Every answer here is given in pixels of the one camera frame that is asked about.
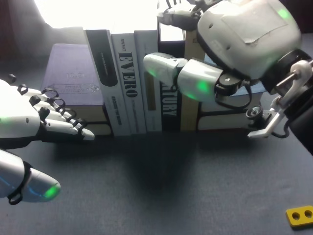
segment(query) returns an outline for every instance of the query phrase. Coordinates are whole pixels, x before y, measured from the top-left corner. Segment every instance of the gray book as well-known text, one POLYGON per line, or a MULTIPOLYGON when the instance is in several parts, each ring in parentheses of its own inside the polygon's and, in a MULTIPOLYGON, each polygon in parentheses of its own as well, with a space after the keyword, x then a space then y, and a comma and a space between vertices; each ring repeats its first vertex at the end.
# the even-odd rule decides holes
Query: gray book
POLYGON ((59 98, 66 102, 66 107, 90 123, 88 129, 96 124, 95 130, 101 131, 95 135, 111 134, 88 45, 55 44, 42 83, 44 88, 55 89, 59 98))

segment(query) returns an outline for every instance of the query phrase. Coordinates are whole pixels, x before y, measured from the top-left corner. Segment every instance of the white book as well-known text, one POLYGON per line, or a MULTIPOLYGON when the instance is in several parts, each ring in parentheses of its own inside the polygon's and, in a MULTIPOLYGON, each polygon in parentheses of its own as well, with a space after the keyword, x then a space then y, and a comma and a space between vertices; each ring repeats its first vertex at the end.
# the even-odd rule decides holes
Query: white book
POLYGON ((84 29, 114 136, 131 134, 109 29, 84 29))
POLYGON ((144 104, 146 127, 148 132, 162 131, 160 82, 154 79, 144 68, 145 55, 157 52, 157 18, 155 16, 156 2, 145 6, 144 21, 136 26, 135 44, 137 49, 138 65, 142 99, 144 104))
POLYGON ((146 123, 133 26, 132 22, 125 23, 124 17, 116 19, 112 30, 112 43, 131 133, 145 134, 146 123))

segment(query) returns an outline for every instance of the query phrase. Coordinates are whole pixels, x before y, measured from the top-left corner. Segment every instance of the dark gray surface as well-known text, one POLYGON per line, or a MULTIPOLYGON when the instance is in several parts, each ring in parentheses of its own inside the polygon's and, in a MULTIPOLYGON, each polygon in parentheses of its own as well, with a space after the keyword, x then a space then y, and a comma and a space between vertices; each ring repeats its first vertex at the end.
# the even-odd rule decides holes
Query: dark gray surface
MULTIPOLYGON (((47 59, 0 63, 39 88, 47 59)), ((268 107, 272 97, 265 94, 268 107)), ((0 234, 265 235, 293 231, 285 211, 313 204, 313 157, 291 135, 155 134, 90 145, 33 142, 13 150, 55 177, 49 203, 0 200, 0 234)))

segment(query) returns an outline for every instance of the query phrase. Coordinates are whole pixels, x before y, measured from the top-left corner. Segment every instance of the robotic hand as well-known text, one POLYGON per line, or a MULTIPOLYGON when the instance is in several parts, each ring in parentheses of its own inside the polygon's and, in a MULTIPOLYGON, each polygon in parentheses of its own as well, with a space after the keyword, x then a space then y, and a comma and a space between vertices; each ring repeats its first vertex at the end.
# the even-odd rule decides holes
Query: robotic hand
MULTIPOLYGON (((15 77, 9 75, 8 82, 14 81, 15 77)), ((58 96, 53 89, 40 92, 24 84, 15 87, 0 80, 0 198, 7 197, 11 205, 22 200, 50 201, 59 194, 61 186, 54 178, 4 149, 25 147, 38 140, 94 140, 94 134, 85 128, 86 123, 75 120, 75 111, 65 108, 65 102, 58 96), (45 95, 48 92, 54 93, 54 97, 45 95)))
POLYGON ((199 44, 218 66, 152 53, 144 58, 152 76, 192 99, 241 110, 251 102, 250 86, 262 82, 270 94, 279 96, 269 111, 261 106, 247 110, 254 130, 248 136, 286 138, 290 127, 313 154, 313 61, 300 49, 299 28, 279 0, 198 0, 189 8, 176 4, 157 18, 184 30, 197 29, 199 44), (242 86, 250 96, 247 104, 223 102, 242 86), (279 135, 274 129, 285 116, 285 134, 279 135))

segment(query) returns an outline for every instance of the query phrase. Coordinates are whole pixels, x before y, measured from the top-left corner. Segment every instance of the gray wall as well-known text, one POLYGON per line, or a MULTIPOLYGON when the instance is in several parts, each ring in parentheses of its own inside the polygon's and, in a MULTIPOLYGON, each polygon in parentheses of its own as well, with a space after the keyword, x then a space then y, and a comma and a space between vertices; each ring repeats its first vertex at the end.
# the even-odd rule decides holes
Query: gray wall
POLYGON ((55 43, 86 44, 80 27, 54 29, 42 19, 34 0, 10 0, 16 43, 23 56, 47 56, 55 43))

